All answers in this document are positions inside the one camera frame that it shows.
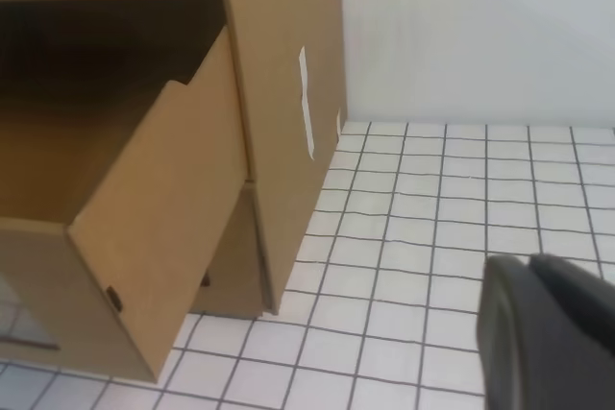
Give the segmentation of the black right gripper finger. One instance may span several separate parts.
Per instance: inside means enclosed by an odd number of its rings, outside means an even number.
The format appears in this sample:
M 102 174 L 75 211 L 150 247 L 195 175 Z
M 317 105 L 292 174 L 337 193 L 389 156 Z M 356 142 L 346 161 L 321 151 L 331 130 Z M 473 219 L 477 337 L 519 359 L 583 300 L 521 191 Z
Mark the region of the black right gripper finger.
M 614 286 L 559 256 L 487 259 L 477 344 L 487 409 L 614 406 Z

